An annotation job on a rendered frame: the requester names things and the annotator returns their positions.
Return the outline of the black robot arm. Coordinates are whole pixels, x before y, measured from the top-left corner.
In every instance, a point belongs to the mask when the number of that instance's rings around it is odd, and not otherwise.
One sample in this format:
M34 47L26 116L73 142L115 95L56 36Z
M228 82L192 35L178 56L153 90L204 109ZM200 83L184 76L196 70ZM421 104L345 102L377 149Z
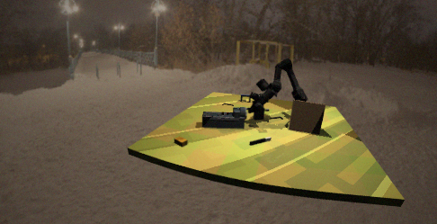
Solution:
M289 76L290 83L293 88L292 96L297 101L307 101L307 96L305 95L303 88L299 86L299 83L297 81L297 78L295 77L293 71L292 71L292 63L291 60L288 58L285 58L281 63L277 63L275 66L275 73L274 73L274 79L273 83L270 83L269 85L266 83L264 79L260 80L256 83L256 85L262 90L266 91L264 92L266 97L270 100L273 96L277 97L277 93L281 90L281 71L285 70ZM260 102L262 99L261 94L253 93L251 92L251 98L257 100L257 102Z

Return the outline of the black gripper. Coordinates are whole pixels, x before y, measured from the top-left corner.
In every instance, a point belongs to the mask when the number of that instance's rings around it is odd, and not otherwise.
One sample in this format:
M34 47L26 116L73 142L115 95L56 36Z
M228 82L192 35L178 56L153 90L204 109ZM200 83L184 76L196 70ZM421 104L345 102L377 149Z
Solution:
M262 97L260 102L257 102L257 100L253 99L254 101L252 101L251 110L248 111L249 113L259 112L259 111L261 111L262 113L265 112L264 105L266 104L266 102L269 101L269 99L266 97L266 95L264 93L261 95L263 97Z

